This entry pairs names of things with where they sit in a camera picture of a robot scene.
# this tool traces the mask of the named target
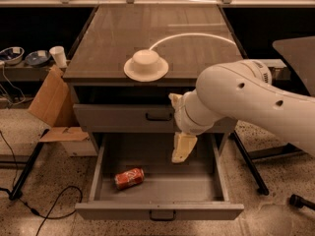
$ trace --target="floor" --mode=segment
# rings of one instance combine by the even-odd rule
[[[16,155],[30,154],[45,128],[23,107],[0,109],[0,130]],[[273,135],[247,123],[239,122],[237,132],[250,151],[282,144]],[[0,153],[10,154],[1,138]],[[83,191],[86,201],[95,162],[95,157],[69,157],[59,143],[45,144],[22,190],[21,200],[47,215],[58,194],[74,185]],[[269,196],[258,195],[257,184],[234,141],[227,141],[222,165],[228,194],[232,203],[245,206],[232,221],[83,220],[75,213],[61,220],[46,220],[38,235],[314,235],[315,211],[292,207],[287,199],[297,194],[315,202],[315,158],[298,153],[255,163],[270,190]],[[0,187],[12,190],[15,172],[14,166],[1,167]],[[68,190],[50,215],[71,212],[78,197],[77,191]],[[42,221],[22,202],[10,201],[6,193],[0,192],[0,235],[36,235]]]

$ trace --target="white bowl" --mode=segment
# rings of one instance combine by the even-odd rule
[[[168,64],[155,51],[140,50],[126,62],[124,72],[132,80],[153,82],[168,72]]]
[[[22,61],[24,49],[22,47],[9,47],[0,51],[0,60],[7,65],[16,65]]]

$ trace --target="red can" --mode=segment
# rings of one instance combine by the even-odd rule
[[[144,181],[145,174],[143,169],[134,168],[123,173],[115,175],[115,183],[118,190],[138,185]]]

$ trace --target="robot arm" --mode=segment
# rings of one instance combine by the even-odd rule
[[[175,163],[188,157],[195,136],[223,117],[255,124],[315,155],[315,98],[271,86],[270,71],[259,61],[209,67],[199,76],[195,90],[169,97],[182,131],[175,135]]]

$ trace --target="metal drawer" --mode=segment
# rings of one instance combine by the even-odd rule
[[[229,202],[212,134],[199,137],[182,164],[172,164],[173,134],[104,134],[84,219],[231,220],[243,205]],[[142,167],[142,184],[118,191],[114,175]]]
[[[80,126],[87,132],[174,133],[178,131],[171,105],[75,104]],[[209,131],[231,133],[236,120],[219,120]]]

